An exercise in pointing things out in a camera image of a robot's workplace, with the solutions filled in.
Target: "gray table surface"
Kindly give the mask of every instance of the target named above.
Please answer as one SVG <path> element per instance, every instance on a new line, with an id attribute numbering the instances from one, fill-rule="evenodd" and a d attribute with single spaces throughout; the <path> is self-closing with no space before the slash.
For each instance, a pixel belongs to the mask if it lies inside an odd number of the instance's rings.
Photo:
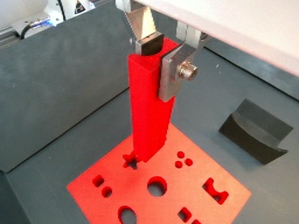
<path id="1" fill-rule="evenodd" d="M 236 224 L 295 224 L 299 220 L 299 102 L 213 52 L 195 59 L 200 74 L 184 83 L 172 123 L 252 192 Z M 293 126 L 281 144 L 288 153 L 261 165 L 219 132 L 248 98 Z M 5 174 L 32 224 L 80 224 L 86 219 L 66 184 L 131 134 L 128 91 Z"/>

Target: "black angled block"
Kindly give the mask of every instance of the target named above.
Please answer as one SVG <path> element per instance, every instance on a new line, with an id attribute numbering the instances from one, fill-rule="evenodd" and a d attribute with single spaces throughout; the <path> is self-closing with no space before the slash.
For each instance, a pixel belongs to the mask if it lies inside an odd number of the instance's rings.
<path id="1" fill-rule="evenodd" d="M 292 129 L 245 99 L 228 116 L 219 132 L 265 165 L 287 153 L 277 145 Z"/>

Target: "white object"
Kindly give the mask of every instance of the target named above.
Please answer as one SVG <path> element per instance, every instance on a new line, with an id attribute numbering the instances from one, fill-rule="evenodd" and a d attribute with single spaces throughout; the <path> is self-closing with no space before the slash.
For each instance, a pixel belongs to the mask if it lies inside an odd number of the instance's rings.
<path id="1" fill-rule="evenodd" d="M 299 1 L 136 1 L 299 76 Z"/>

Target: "circular hole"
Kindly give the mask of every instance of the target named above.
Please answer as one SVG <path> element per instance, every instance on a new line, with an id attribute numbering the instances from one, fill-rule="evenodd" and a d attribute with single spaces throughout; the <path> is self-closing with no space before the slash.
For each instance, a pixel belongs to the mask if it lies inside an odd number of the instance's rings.
<path id="1" fill-rule="evenodd" d="M 108 198 L 110 196 L 110 194 L 112 194 L 112 189 L 109 186 L 105 186 L 101 190 L 101 195 L 104 198 Z"/>
<path id="2" fill-rule="evenodd" d="M 183 162 L 181 161 L 176 161 L 175 162 L 175 167 L 179 168 L 179 169 L 183 168 Z"/>
<path id="3" fill-rule="evenodd" d="M 177 152 L 177 158 L 184 158 L 184 153 L 181 151 Z"/>
<path id="4" fill-rule="evenodd" d="M 155 197 L 161 197 L 167 191 L 167 183 L 161 177 L 153 177 L 148 180 L 147 190 Z"/>
<path id="5" fill-rule="evenodd" d="M 184 160 L 184 163 L 185 163 L 188 166 L 192 166 L 192 160 L 191 160 L 189 158 L 187 158 L 187 159 Z"/>
<path id="6" fill-rule="evenodd" d="M 136 213 L 128 206 L 121 206 L 119 208 L 117 218 L 121 224 L 136 224 Z"/>

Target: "cable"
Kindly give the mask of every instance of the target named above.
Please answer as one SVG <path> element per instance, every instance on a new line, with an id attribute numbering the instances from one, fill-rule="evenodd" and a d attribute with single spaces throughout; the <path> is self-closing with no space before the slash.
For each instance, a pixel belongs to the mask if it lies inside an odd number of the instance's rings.
<path id="1" fill-rule="evenodd" d="M 25 33 L 26 33 L 30 29 L 32 29 L 32 27 L 30 27 L 29 24 L 22 28 L 21 39 L 24 39 L 24 35 L 25 35 Z"/>
<path id="2" fill-rule="evenodd" d="M 22 28 L 22 32 L 21 32 L 21 39 L 24 39 L 24 35 L 25 33 L 30 30 L 30 29 L 36 29 L 40 28 L 42 26 L 52 26 L 52 20 L 50 17 L 41 17 L 38 18 L 34 22 L 30 22 L 24 28 Z"/>
<path id="3" fill-rule="evenodd" d="M 61 14 L 61 17 L 62 17 L 62 21 L 65 21 L 65 14 L 64 14 L 64 9 L 62 9 L 62 5 L 61 5 L 61 0 L 57 0 L 58 2 L 58 5 L 60 5 L 60 14 Z"/>

